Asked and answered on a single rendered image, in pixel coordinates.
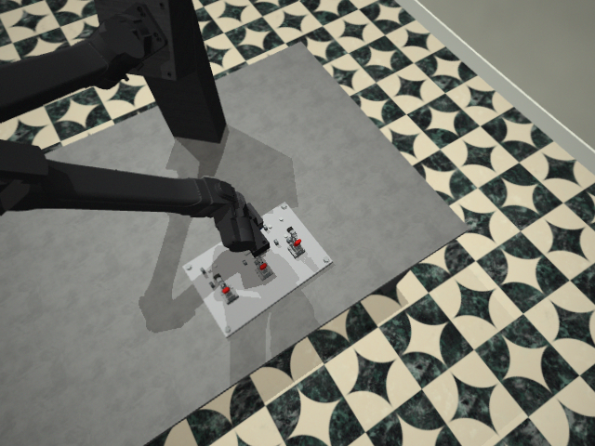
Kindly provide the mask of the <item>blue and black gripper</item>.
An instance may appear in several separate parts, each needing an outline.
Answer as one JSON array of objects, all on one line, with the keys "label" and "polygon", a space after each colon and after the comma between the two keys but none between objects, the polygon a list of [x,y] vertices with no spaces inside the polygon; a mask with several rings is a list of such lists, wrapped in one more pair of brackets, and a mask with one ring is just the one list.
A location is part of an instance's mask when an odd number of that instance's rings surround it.
[{"label": "blue and black gripper", "polygon": [[261,230],[263,229],[263,219],[261,218],[261,216],[258,214],[258,212],[256,211],[256,209],[253,207],[253,205],[251,203],[247,203],[246,206],[249,206],[250,209],[253,211],[253,213],[256,215],[257,220],[258,220],[258,228]]}]

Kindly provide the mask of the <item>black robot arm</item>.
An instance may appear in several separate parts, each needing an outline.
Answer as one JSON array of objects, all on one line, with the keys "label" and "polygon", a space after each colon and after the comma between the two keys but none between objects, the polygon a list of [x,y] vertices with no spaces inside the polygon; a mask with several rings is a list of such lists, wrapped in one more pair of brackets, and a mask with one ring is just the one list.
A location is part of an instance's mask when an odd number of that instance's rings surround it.
[{"label": "black robot arm", "polygon": [[[122,79],[127,82],[131,69],[139,71],[143,60],[168,44],[143,2],[106,19],[91,35],[63,49],[0,65],[0,124],[85,86],[108,90]],[[250,250],[257,257],[270,248],[243,194],[212,177],[158,177],[67,164],[48,160],[39,146],[0,139],[0,192],[0,216],[33,209],[207,216],[214,217],[222,244],[231,252]]]}]

